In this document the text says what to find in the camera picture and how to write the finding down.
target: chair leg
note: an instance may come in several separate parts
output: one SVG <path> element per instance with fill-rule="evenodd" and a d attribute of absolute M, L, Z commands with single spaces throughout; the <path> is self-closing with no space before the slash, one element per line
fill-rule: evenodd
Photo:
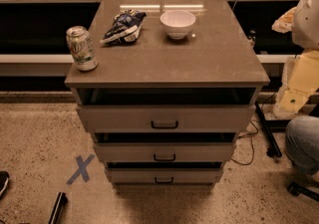
<path fill-rule="evenodd" d="M 305 187 L 302 187 L 300 185 L 298 185 L 296 182 L 291 182 L 288 187 L 287 190 L 294 196 L 298 196 L 300 193 L 304 194 L 310 198 L 312 198 L 313 200 L 316 200 L 317 202 L 319 202 L 319 194 L 316 192 L 313 192 Z"/>

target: silver can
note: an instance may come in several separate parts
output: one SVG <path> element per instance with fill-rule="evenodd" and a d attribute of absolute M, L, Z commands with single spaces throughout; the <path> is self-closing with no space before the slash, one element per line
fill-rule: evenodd
<path fill-rule="evenodd" d="M 75 26 L 68 29 L 67 44 L 79 70 L 92 70 L 98 65 L 90 33 L 85 27 Z"/>

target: bowl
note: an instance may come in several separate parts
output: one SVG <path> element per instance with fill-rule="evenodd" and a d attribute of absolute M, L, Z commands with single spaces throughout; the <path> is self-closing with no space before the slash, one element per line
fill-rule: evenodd
<path fill-rule="evenodd" d="M 187 11 L 167 11 L 161 14 L 164 31 L 173 39 L 182 39 L 192 30 L 196 17 Z"/>

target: blue tape cross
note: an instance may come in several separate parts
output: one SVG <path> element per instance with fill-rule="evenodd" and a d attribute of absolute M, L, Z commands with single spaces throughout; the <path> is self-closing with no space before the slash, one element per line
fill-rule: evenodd
<path fill-rule="evenodd" d="M 91 162 L 91 160 L 94 158 L 95 156 L 93 154 L 91 154 L 84 162 L 82 159 L 82 156 L 77 156 L 77 163 L 79 165 L 79 169 L 71 176 L 71 178 L 67 181 L 68 185 L 71 185 L 79 176 L 80 174 L 82 175 L 82 178 L 85 182 L 90 180 L 89 174 L 87 172 L 87 166 L 88 164 Z"/>

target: concrete floor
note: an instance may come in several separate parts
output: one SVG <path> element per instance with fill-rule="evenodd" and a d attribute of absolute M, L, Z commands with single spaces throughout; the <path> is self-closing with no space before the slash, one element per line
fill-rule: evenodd
<path fill-rule="evenodd" d="M 247 129 L 254 131 L 251 124 Z M 266 155 L 268 144 L 259 126 L 252 139 L 252 164 L 227 162 L 213 189 L 204 185 L 114 188 L 96 157 L 87 165 L 90 180 L 85 182 L 80 175 L 68 185 L 78 169 L 76 158 L 85 161 L 95 154 L 72 96 L 1 93 L 0 169 L 8 171 L 11 179 L 0 199 L 0 220 L 47 223 L 58 192 L 65 192 L 69 199 L 61 216 L 65 224 L 318 223 L 318 202 L 294 197 L 286 186 L 292 180 L 316 191 L 319 186 L 291 168 L 283 133 L 275 137 L 281 158 Z M 251 155 L 250 138 L 239 139 L 233 158 L 248 162 Z"/>

